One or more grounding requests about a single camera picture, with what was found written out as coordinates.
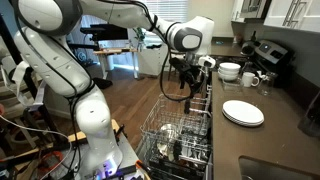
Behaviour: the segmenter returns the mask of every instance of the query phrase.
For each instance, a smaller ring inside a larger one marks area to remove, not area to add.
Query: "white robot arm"
[[[90,86],[89,75],[73,60],[66,43],[66,34],[82,15],[96,16],[123,28],[145,28],[169,47],[202,58],[201,64],[203,59],[211,60],[205,56],[211,46],[214,22],[205,17],[187,23],[168,22],[149,13],[141,2],[126,0],[12,0],[12,4],[16,16],[27,26],[14,38],[24,60],[57,94],[82,94],[75,106],[76,119],[90,150],[81,163],[81,179],[113,175],[122,161],[105,98],[96,86]]]

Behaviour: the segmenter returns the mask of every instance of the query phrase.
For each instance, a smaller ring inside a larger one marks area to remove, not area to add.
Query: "kitchen counter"
[[[262,96],[256,88],[243,92],[224,91],[213,73],[214,179],[240,180],[241,155],[320,175],[320,141],[303,134],[297,125],[303,110],[281,89]],[[237,125],[221,112],[228,100],[242,100],[257,106],[264,123],[255,128]]]
[[[240,54],[241,46],[239,44],[233,44],[230,41],[223,41],[223,44],[216,44],[216,41],[211,43],[211,55],[219,56],[242,56]]]

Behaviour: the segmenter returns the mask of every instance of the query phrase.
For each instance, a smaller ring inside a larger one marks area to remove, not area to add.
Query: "cup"
[[[257,86],[260,82],[259,78],[250,72],[243,73],[241,81],[244,87]]]

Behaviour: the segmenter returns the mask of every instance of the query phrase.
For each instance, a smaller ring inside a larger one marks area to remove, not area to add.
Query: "wire dish rack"
[[[153,179],[202,179],[212,152],[211,89],[207,90],[206,98],[182,102],[159,96],[141,126],[144,158]]]

